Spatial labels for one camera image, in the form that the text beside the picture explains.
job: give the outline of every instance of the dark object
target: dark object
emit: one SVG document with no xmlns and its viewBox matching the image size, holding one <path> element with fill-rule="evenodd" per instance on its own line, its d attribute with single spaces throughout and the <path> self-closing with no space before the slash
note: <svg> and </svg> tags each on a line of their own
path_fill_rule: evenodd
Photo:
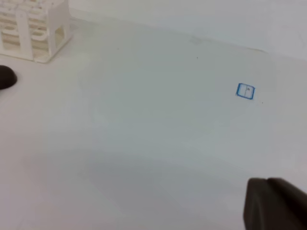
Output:
<svg viewBox="0 0 307 230">
<path fill-rule="evenodd" d="M 0 66 L 0 90 L 7 89 L 17 82 L 14 71 L 7 66 Z"/>
<path fill-rule="evenodd" d="M 307 230 L 307 194 L 284 179 L 252 178 L 244 223 L 246 230 Z"/>
</svg>

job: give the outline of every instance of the blue square marking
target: blue square marking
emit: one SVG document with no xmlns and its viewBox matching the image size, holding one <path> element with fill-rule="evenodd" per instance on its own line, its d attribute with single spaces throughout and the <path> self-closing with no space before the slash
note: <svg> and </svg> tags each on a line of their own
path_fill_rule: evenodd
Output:
<svg viewBox="0 0 307 230">
<path fill-rule="evenodd" d="M 236 90 L 236 95 L 239 97 L 243 97 L 249 100 L 253 100 L 255 93 L 255 87 L 251 85 L 246 85 L 243 83 L 240 83 L 238 85 L 238 89 Z"/>
</svg>

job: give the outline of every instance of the white test tube rack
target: white test tube rack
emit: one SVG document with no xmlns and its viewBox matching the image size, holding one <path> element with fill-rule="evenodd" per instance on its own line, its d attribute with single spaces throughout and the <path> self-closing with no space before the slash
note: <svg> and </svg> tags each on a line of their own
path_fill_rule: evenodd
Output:
<svg viewBox="0 0 307 230">
<path fill-rule="evenodd" d="M 68 0 L 0 0 L 0 54 L 46 63 L 70 38 Z"/>
</svg>

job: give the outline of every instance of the white table surface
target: white table surface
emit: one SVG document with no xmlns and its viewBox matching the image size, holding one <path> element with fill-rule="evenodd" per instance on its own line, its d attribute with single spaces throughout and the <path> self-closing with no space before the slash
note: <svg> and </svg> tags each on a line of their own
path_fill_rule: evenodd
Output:
<svg viewBox="0 0 307 230">
<path fill-rule="evenodd" d="M 1 56 L 0 229 L 243 229 L 250 177 L 307 189 L 307 64 L 102 18 Z M 256 87 L 250 101 L 239 83 Z"/>
</svg>

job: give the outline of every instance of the white wall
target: white wall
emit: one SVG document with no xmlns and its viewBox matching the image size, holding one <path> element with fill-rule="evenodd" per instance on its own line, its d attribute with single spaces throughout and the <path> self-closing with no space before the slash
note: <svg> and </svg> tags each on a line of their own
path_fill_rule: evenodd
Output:
<svg viewBox="0 0 307 230">
<path fill-rule="evenodd" d="M 70 0 L 96 12 L 307 59 L 304 0 Z"/>
</svg>

